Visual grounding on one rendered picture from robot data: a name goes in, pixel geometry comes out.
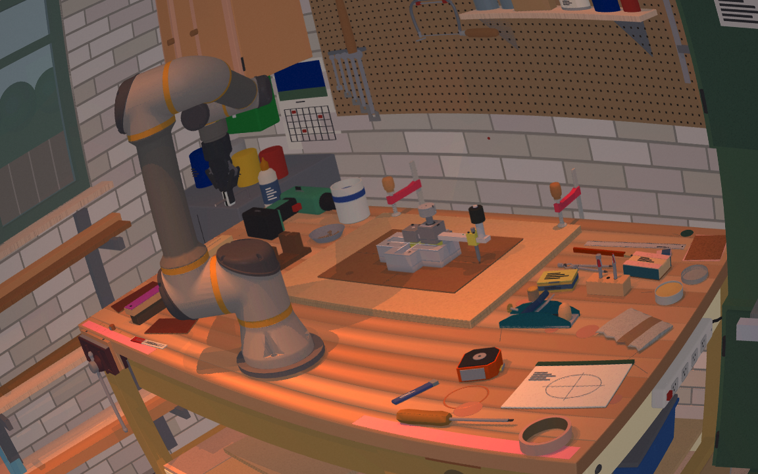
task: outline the pink eraser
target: pink eraser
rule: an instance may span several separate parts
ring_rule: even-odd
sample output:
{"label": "pink eraser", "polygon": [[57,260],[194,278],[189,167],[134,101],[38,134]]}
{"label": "pink eraser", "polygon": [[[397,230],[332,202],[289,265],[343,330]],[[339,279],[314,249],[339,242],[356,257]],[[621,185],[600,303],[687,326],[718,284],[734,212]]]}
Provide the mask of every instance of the pink eraser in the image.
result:
{"label": "pink eraser", "polygon": [[139,306],[142,303],[145,303],[148,299],[150,299],[151,296],[157,294],[160,292],[160,286],[156,285],[154,288],[151,288],[145,293],[144,295],[138,297],[137,299],[133,300],[128,304],[127,306],[124,306],[125,309],[135,309],[136,306]]}

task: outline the circle drawing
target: circle drawing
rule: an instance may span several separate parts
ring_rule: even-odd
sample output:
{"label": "circle drawing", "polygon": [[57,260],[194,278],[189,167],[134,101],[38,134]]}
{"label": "circle drawing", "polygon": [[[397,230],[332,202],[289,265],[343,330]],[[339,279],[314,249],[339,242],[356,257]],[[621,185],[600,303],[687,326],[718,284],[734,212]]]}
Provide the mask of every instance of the circle drawing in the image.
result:
{"label": "circle drawing", "polygon": [[545,395],[566,400],[590,395],[602,386],[601,379],[592,374],[567,375],[546,385]]}

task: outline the wooden shelf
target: wooden shelf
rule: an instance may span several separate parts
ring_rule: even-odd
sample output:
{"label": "wooden shelf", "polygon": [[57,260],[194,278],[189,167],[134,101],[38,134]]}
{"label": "wooden shelf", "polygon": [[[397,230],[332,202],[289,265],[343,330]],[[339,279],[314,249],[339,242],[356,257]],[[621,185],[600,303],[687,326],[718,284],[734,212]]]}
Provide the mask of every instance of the wooden shelf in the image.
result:
{"label": "wooden shelf", "polygon": [[514,18],[552,18],[552,19],[587,19],[593,21],[645,21],[657,16],[657,10],[641,12],[596,12],[593,9],[569,11],[556,7],[553,10],[538,10],[532,12],[516,12],[509,9],[471,10],[459,15],[461,19],[514,19]]}

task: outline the wooden cabinet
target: wooden cabinet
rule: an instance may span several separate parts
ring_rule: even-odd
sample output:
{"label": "wooden cabinet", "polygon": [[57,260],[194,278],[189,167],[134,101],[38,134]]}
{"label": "wooden cabinet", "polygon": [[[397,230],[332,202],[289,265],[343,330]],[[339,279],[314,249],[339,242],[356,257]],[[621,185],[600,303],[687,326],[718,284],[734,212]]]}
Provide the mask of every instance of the wooden cabinet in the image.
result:
{"label": "wooden cabinet", "polygon": [[166,62],[212,56],[247,77],[312,57],[300,0],[157,0]]}

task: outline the bottle label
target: bottle label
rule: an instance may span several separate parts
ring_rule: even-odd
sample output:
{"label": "bottle label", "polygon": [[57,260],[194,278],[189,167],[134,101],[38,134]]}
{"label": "bottle label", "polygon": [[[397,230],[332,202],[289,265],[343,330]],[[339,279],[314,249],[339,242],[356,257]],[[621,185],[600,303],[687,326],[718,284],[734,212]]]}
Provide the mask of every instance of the bottle label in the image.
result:
{"label": "bottle label", "polygon": [[259,185],[262,188],[262,202],[266,206],[280,200],[280,181],[275,180],[266,185]]}

